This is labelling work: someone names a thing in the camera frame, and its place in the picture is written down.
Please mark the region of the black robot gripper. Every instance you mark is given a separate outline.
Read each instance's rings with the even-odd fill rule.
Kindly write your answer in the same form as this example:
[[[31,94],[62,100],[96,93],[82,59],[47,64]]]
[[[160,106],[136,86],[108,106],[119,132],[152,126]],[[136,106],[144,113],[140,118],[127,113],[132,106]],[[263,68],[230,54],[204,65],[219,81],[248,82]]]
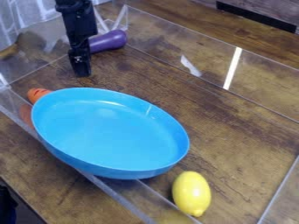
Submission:
[[[70,39],[70,63],[79,77],[91,76],[90,50],[75,49],[99,33],[91,0],[55,0],[55,10],[62,14]]]

